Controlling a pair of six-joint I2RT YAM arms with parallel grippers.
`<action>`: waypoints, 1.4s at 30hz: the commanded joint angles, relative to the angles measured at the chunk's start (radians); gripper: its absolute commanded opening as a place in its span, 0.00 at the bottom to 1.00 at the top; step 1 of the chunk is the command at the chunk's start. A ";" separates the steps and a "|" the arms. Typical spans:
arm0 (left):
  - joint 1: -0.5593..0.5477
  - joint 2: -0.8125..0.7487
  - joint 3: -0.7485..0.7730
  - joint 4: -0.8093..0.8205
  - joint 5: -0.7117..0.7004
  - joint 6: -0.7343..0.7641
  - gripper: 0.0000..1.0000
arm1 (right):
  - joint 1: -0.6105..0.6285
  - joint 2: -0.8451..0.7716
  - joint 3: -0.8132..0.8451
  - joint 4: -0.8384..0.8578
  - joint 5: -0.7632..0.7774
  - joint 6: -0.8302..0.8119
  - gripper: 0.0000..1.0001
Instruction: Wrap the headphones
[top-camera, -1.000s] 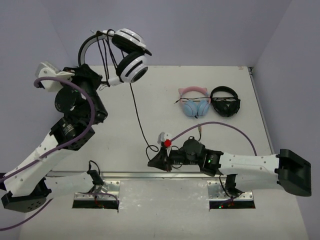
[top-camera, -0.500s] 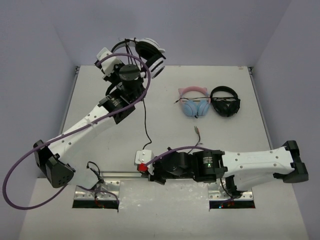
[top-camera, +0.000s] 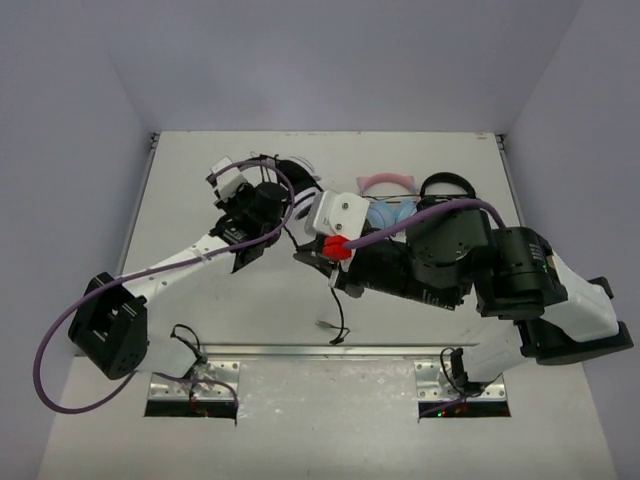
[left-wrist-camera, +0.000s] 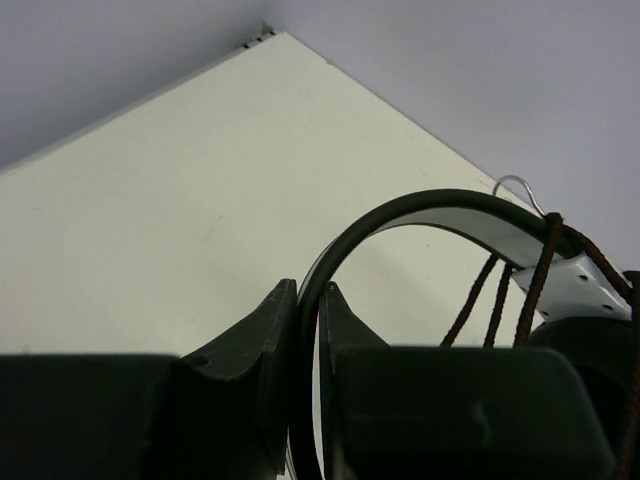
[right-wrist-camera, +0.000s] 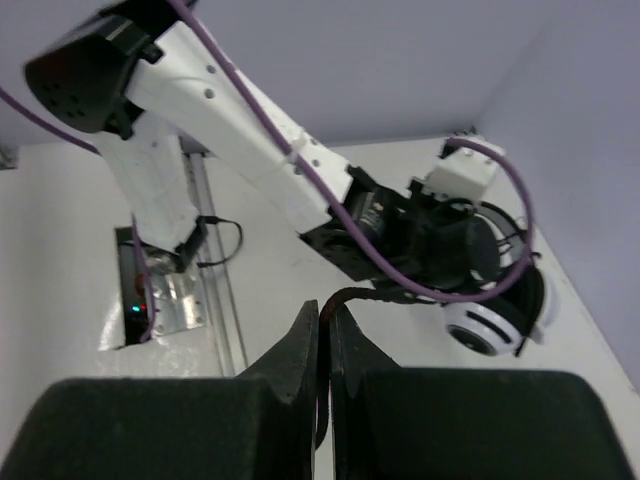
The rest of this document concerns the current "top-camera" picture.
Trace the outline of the white black headphones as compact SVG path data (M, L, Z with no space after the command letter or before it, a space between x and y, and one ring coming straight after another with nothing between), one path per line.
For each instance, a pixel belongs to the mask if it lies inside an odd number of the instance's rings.
M287 225L302 224L310 213L315 198L323 192L319 184L321 177L311 162L300 156L280 157L267 154L254 154L250 160L274 166L289 180L294 191L294 201Z

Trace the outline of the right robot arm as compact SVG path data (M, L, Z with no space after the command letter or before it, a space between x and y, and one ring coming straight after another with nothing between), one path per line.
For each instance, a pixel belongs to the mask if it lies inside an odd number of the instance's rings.
M461 396L478 396L505 371L533 359L539 365L580 363L632 348L617 319L604 277L586 280L527 227L492 228L487 214L456 209L408 227L403 242L365 227L372 244L353 250L318 236L294 259L359 298L367 290L455 310L469 294L483 318L506 323L495 337L458 347L442 374Z

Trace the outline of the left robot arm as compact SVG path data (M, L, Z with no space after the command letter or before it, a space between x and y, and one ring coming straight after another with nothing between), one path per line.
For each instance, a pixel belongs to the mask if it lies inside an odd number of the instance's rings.
M290 203L278 183L244 185L222 203L225 213L215 227L184 250L125 277L93 277L69 339L110 380L136 371L186 377L204 355L171 331L171 303L203 280L233 274L259 258L277 240Z

